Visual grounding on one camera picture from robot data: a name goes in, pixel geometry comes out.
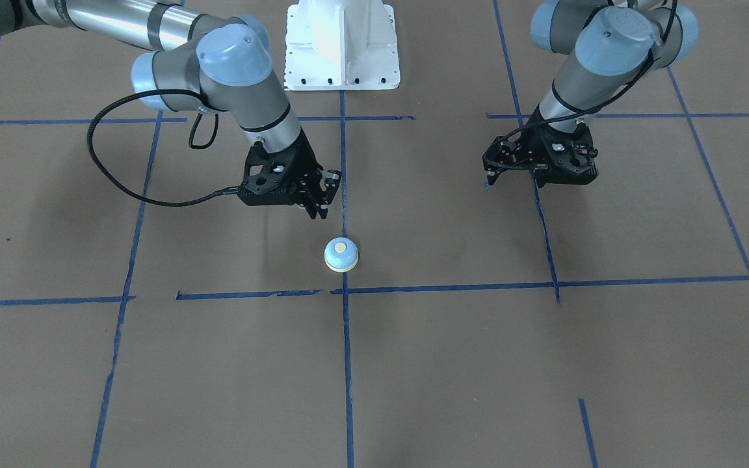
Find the white flange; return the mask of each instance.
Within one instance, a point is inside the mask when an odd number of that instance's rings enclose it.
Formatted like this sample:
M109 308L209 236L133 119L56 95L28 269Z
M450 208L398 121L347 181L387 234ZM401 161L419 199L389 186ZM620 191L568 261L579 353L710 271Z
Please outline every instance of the white flange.
M285 87L395 89L401 83L395 9L382 0L300 0L288 8Z

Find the light blue cap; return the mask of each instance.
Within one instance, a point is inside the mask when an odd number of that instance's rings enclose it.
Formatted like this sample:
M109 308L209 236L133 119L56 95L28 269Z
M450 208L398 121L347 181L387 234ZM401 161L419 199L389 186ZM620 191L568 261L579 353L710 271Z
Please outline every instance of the light blue cap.
M207 33L198 42L196 56L208 77L227 86L252 86L273 72L273 60L258 33L244 24Z
M681 39L681 51L679 51L678 56L675 57L672 63L677 62L681 57L686 57L695 48L695 45L698 44L698 35L700 32L698 18L695 17L695 13L691 9L678 5L675 13L681 21L681 35L683 35L683 38Z
M250 26L251 29L256 31L256 34L259 35L259 39L262 41L262 45L264 45L267 50L270 50L270 37L268 36L268 30L265 29L265 25L262 24L261 21L251 15L238 15L233 18L241 19L241 21L244 21L244 24L247 24L247 26Z
M632 8L600 10L577 39L577 60L604 77L628 73L646 59L655 41L651 21Z
M145 53L137 57L134 65L131 66L131 86L135 89L135 92L158 89L157 84L155 84L155 74L152 71L152 61L155 60L155 54L154 51ZM166 106L161 96L142 97L140 102L158 111L171 110Z
M545 0L536 12L533 13L531 20L531 39L536 47L553 51L551 48L551 23L553 13L557 11L559 0Z
M346 237L337 237L325 246L325 264L335 272L345 273L357 265L357 246Z

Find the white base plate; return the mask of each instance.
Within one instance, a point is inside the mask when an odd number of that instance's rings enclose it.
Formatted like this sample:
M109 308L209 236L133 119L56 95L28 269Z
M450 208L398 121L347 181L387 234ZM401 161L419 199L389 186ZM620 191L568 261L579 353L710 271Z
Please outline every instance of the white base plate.
M395 9L384 5L395 28ZM295 24L299 5L288 8L288 31ZM346 81L338 76L338 65L321 57L312 47L285 45L285 89L291 91L339 91L396 89L401 85L398 44L372 47L346 66Z

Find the white mounting bracket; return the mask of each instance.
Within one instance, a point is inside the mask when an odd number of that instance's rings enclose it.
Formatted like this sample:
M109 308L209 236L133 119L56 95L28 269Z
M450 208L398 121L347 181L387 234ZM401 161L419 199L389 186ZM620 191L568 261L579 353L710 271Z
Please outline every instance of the white mounting bracket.
M300 0L288 8L287 89L395 89L400 83L392 6L383 0Z

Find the robotic arm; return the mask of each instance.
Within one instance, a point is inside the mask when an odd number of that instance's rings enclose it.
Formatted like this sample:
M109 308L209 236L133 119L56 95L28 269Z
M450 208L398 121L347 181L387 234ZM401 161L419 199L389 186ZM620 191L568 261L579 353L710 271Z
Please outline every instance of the robotic arm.
M531 23L533 42L568 59L528 123L498 136L485 151L490 186L508 170L532 171L539 187L586 185L597 177L589 122L640 78L681 59L698 41L698 20L688 8L675 2L648 11L657 3L545 0L539 6ZM509 142L517 133L519 139Z
M151 50L131 71L135 91L149 94L143 103L164 111L230 112L252 143L242 183L218 195L238 195L247 205L297 205L312 219L325 219L341 172L324 171L316 161L273 72L268 34L258 20L217 18L154 0L0 0L0 36L41 24Z

